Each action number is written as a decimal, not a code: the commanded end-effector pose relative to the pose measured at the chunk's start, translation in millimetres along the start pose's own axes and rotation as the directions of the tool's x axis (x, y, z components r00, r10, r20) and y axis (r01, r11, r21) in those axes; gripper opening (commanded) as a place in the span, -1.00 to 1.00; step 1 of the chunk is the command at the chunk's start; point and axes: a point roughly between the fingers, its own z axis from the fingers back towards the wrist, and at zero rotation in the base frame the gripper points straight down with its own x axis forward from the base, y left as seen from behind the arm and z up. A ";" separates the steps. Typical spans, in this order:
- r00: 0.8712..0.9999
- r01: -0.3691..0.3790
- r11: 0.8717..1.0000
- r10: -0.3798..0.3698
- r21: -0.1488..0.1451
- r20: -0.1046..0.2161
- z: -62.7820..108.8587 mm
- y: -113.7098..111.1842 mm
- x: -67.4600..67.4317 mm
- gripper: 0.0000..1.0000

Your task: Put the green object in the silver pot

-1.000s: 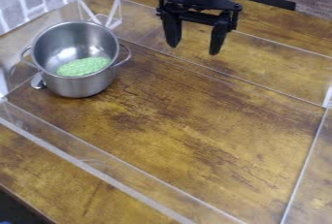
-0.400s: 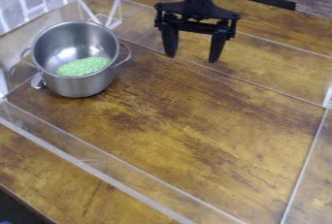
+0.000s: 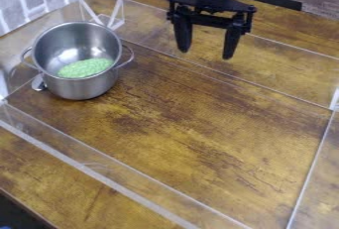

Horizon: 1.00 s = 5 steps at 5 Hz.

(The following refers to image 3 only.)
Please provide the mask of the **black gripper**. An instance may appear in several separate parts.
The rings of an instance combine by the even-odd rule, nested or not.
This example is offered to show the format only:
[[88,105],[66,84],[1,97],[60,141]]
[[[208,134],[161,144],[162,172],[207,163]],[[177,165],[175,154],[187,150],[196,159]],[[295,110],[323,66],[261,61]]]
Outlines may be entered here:
[[236,51],[241,35],[252,29],[256,8],[236,0],[168,0],[167,19],[173,25],[177,49],[185,53],[192,44],[195,25],[227,30],[223,59]]

